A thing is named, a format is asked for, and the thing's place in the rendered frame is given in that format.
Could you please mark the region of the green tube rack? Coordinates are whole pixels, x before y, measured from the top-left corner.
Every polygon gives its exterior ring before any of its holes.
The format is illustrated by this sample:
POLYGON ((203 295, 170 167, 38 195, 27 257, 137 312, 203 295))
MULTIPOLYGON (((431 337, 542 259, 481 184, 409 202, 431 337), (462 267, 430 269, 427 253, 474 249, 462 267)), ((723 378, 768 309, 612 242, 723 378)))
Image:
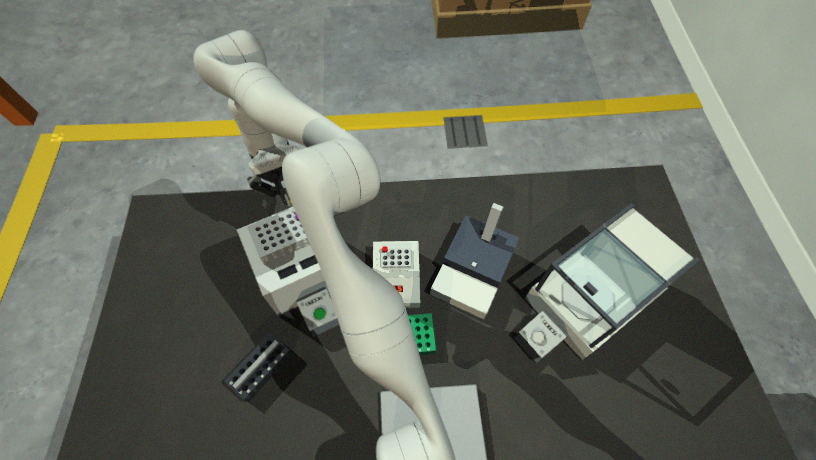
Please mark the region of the green tube rack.
POLYGON ((416 340, 419 355, 435 354, 436 353, 436 346, 435 346, 435 337, 434 337, 432 313, 430 313, 430 314, 408 315, 408 317, 409 317, 409 320, 410 320, 410 323, 411 323, 411 326, 412 326, 412 330, 413 330, 414 337, 415 337, 415 340, 416 340), (429 339, 426 339, 426 338, 429 338, 429 339))

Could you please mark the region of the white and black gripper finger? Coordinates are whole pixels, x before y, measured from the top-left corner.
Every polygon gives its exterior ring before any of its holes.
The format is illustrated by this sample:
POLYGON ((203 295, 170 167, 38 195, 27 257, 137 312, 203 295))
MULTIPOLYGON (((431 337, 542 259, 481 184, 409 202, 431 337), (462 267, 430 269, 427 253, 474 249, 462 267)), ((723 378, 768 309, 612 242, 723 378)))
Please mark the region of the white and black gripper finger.
POLYGON ((270 176, 275 186, 263 182, 257 175, 253 175, 253 177, 248 177, 247 180, 252 189, 271 197, 280 195, 285 205, 292 206, 289 197, 286 193, 286 190, 285 188, 283 188, 276 172, 275 171, 270 172, 270 176))

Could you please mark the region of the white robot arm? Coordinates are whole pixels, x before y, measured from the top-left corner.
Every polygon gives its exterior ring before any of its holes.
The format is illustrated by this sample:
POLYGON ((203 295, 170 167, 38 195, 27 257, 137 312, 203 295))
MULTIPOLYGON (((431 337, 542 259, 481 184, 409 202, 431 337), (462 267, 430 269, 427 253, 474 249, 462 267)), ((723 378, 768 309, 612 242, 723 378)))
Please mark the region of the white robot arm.
POLYGON ((229 98, 242 140, 254 157, 252 173, 282 166, 351 359, 418 418, 380 436, 377 460, 456 460, 400 293, 350 250, 334 219, 379 193, 373 155, 295 96, 266 67, 263 47, 250 32, 238 30, 206 42, 193 60, 205 83, 229 98), (287 145, 287 139, 308 148, 287 145))

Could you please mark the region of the white benchtop mixer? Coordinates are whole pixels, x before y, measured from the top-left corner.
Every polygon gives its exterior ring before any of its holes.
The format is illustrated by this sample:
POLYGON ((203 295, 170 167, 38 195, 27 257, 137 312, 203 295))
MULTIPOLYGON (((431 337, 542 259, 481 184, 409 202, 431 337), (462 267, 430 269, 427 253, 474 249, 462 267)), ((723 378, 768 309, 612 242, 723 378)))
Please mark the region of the white benchtop mixer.
POLYGON ((339 322, 320 266, 295 215, 288 208, 237 232, 263 297, 277 315, 299 307, 315 337, 339 322), (307 298, 296 302, 304 296, 307 298))

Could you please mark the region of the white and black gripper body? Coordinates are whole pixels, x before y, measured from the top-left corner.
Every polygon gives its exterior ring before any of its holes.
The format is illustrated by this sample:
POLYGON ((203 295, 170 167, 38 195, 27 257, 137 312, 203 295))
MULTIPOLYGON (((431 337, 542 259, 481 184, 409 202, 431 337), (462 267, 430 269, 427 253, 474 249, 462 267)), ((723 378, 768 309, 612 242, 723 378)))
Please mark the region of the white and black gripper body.
MULTIPOLYGON (((276 172, 276 174, 277 174, 277 176, 278 176, 278 178, 279 178, 280 182, 281 182, 281 181, 283 181, 282 167, 281 167, 281 168, 279 168, 279 169, 276 169, 276 170, 272 170, 272 171, 275 171, 275 172, 276 172)), ((268 181, 268 182, 274 183, 274 182, 272 181, 272 179, 271 179, 271 176, 270 176, 270 172, 272 172, 272 171, 269 171, 269 172, 266 172, 266 173, 263 173, 263 174, 260 174, 260 175, 257 175, 257 176, 258 176, 259 178, 261 178, 261 179, 264 179, 264 180, 268 181)))

